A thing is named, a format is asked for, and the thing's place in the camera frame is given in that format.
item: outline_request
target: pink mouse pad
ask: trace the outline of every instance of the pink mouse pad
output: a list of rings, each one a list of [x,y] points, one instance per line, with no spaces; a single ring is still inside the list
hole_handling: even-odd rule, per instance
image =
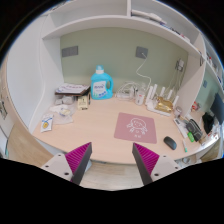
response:
[[[119,113],[114,137],[128,141],[156,144],[154,119]]]

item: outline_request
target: pen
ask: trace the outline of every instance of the pen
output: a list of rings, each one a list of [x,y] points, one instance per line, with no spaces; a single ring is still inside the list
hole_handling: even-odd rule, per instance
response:
[[[184,139],[183,139],[183,144],[184,144],[184,150],[185,150],[185,152],[187,152],[187,146],[186,146]]]

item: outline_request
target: wooden desk surface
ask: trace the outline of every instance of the wooden desk surface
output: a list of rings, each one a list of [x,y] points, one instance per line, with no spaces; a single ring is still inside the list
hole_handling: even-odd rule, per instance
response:
[[[65,152],[92,142],[93,153],[90,159],[121,163],[135,164],[132,155],[133,142],[114,138],[118,114],[120,112],[150,117],[154,119],[157,135],[157,144],[137,142],[159,155],[168,155],[174,160],[195,154],[203,147],[197,142],[191,143],[185,139],[188,152],[185,153],[182,135],[175,125],[173,114],[166,117],[150,112],[145,105],[138,106],[133,101],[119,101],[116,98],[108,100],[91,100],[88,110],[76,112],[73,115],[74,123],[66,125],[53,125],[52,131],[40,132],[41,122],[33,132],[37,139]],[[169,136],[177,143],[176,150],[169,148],[163,139]]]

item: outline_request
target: monitor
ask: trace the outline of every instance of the monitor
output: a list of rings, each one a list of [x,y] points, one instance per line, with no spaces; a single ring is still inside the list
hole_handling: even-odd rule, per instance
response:
[[[222,124],[224,120],[224,103],[218,93],[215,95],[215,100],[211,106],[211,111],[218,119],[219,123]]]

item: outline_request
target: blue bottle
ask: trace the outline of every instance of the blue bottle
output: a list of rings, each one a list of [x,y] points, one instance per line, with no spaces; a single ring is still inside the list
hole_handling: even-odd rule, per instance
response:
[[[112,78],[104,72],[102,65],[96,66],[96,73],[91,77],[91,96],[94,100],[110,99],[113,96],[114,82]]]

